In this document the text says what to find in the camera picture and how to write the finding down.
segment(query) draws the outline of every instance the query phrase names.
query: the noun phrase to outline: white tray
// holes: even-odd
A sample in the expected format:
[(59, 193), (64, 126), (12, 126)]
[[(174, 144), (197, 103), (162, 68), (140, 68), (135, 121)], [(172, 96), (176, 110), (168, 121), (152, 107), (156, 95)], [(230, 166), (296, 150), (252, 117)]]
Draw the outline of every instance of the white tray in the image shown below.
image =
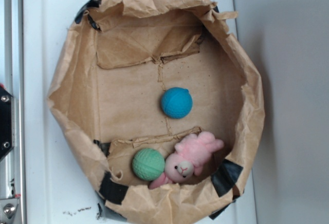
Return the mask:
[[(45, 99), (67, 28), (88, 0), (24, 0), (25, 148), (28, 223), (120, 223), (97, 219), (99, 198), (76, 163)], [(233, 11), (232, 0), (214, 0)], [(235, 21), (228, 21), (233, 33)], [(252, 176), (245, 194), (214, 221), (256, 224)]]

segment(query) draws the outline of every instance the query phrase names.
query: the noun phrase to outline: green ball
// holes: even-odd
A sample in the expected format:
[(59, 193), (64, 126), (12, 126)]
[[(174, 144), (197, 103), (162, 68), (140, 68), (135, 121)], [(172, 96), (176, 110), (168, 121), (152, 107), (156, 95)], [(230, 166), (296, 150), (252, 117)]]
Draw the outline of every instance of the green ball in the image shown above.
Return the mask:
[(165, 170), (165, 159), (159, 151), (144, 148), (133, 159), (133, 171), (142, 180), (155, 180)]

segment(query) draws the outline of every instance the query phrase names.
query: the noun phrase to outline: metal bracket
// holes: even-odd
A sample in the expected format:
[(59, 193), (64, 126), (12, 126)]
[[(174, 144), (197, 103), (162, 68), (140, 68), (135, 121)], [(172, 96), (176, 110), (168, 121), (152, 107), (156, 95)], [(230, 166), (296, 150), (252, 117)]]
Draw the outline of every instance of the metal bracket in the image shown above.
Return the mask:
[(12, 150), (12, 95), (0, 87), (0, 161)]
[(0, 224), (13, 224), (15, 215), (20, 211), (19, 198), (0, 199)]

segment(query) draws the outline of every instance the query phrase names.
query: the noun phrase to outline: pink stuffed animal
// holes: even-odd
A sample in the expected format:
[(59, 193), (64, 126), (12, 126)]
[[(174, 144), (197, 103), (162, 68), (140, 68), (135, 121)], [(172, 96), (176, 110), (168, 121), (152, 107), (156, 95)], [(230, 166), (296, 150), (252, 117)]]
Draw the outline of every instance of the pink stuffed animal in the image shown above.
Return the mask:
[(164, 172), (149, 185), (149, 189), (167, 183), (182, 183), (193, 173), (199, 176), (203, 166), (212, 153), (224, 147), (224, 143), (210, 132), (201, 132), (198, 136), (190, 134), (175, 145), (176, 151), (166, 159)]

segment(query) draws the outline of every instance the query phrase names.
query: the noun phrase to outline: metal frame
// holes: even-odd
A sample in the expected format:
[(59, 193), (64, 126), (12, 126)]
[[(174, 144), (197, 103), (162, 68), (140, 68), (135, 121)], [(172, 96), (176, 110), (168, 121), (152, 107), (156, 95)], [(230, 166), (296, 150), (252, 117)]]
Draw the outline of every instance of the metal frame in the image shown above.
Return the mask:
[[(1, 224), (26, 223), (23, 143), (23, 0), (0, 0), (0, 82), (13, 95), (11, 104), (14, 146), (13, 150), (0, 162), (0, 222)], [(8, 218), (13, 211), (15, 215)]]

